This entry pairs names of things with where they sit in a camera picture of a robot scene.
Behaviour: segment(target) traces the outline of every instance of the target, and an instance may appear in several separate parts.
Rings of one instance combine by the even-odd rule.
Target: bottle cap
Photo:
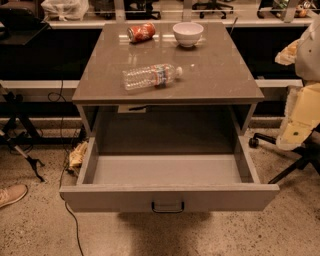
[[[183,74],[182,67],[177,67],[176,69],[176,77],[181,77]]]

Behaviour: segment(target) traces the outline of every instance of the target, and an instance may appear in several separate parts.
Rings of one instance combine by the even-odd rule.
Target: white bowl
[[[195,22],[180,22],[173,26],[173,34],[181,46],[191,47],[201,38],[203,26]]]

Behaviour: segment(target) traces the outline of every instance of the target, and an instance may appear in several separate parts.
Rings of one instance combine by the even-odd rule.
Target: white plastic bag
[[[46,17],[61,21],[82,20],[89,9],[88,0],[45,0],[41,4]]]

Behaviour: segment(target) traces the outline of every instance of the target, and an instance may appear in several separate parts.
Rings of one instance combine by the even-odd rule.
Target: speckled floor
[[[255,130],[249,130],[247,137]],[[276,134],[276,129],[263,130]],[[297,156],[262,144],[250,149],[262,183]],[[40,183],[29,164],[0,146],[0,188],[24,183],[28,194],[0,209],[0,255],[81,255],[75,220],[59,196],[65,150],[34,146],[45,166]],[[68,173],[64,182],[75,182]],[[319,255],[320,176],[308,165],[279,182],[280,193],[262,212],[75,214],[86,256],[98,255]]]

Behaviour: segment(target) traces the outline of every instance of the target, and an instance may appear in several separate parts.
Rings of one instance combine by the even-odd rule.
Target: plastic water bottle
[[[171,64],[157,64],[123,71],[123,82],[126,90],[146,87],[166,87],[168,83],[181,77],[182,68]]]

